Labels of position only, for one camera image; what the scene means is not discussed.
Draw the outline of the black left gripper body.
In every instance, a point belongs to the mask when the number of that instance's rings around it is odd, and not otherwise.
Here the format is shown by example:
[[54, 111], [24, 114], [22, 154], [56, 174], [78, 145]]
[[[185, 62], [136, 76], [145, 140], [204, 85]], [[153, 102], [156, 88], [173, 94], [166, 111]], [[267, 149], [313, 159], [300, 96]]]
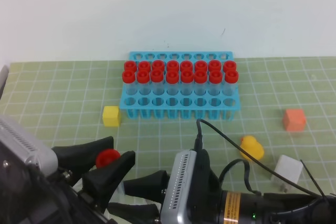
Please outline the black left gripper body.
[[63, 179], [1, 165], [1, 223], [109, 223]]

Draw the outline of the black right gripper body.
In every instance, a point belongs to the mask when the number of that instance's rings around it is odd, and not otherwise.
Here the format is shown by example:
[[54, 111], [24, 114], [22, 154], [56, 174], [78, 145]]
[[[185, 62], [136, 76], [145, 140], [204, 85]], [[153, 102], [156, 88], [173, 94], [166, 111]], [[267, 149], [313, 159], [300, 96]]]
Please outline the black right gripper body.
[[206, 150], [196, 152], [192, 182], [187, 200], [187, 215], [191, 223], [218, 223], [221, 189], [210, 168]]

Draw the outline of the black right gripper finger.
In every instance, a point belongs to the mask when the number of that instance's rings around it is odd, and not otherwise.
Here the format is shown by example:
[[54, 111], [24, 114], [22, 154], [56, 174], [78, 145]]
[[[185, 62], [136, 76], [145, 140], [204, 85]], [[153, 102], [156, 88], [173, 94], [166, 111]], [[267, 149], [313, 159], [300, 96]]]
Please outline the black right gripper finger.
[[153, 224], [160, 222], [160, 213], [155, 204], [127, 205], [111, 202], [107, 206], [110, 214], [118, 216], [132, 224]]
[[143, 198], [162, 203], [170, 176], [165, 170], [159, 170], [145, 177], [125, 180], [124, 192], [128, 196]]

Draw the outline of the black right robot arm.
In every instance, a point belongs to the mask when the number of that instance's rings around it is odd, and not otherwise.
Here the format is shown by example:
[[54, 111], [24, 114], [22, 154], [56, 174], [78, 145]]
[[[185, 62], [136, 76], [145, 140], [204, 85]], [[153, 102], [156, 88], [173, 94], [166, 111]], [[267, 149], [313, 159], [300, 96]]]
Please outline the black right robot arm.
[[108, 205], [130, 223], [335, 223], [333, 196], [223, 190], [205, 150], [179, 152], [170, 176], [159, 171], [129, 180], [124, 190], [153, 202]]

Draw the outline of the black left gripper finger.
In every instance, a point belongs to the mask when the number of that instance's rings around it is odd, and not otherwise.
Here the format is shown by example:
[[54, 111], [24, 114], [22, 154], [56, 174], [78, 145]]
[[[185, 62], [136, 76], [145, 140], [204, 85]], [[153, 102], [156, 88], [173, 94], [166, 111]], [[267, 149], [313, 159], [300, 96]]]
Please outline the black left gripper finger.
[[58, 167], [70, 174], [69, 185], [75, 185], [84, 173], [95, 166], [97, 156], [108, 149], [114, 149], [112, 136], [86, 144], [52, 148], [58, 158]]
[[101, 211], [106, 210], [108, 203], [116, 190], [114, 178], [124, 179], [125, 175], [135, 165], [135, 152], [127, 151], [107, 167], [94, 169], [82, 176], [83, 192], [88, 194]]

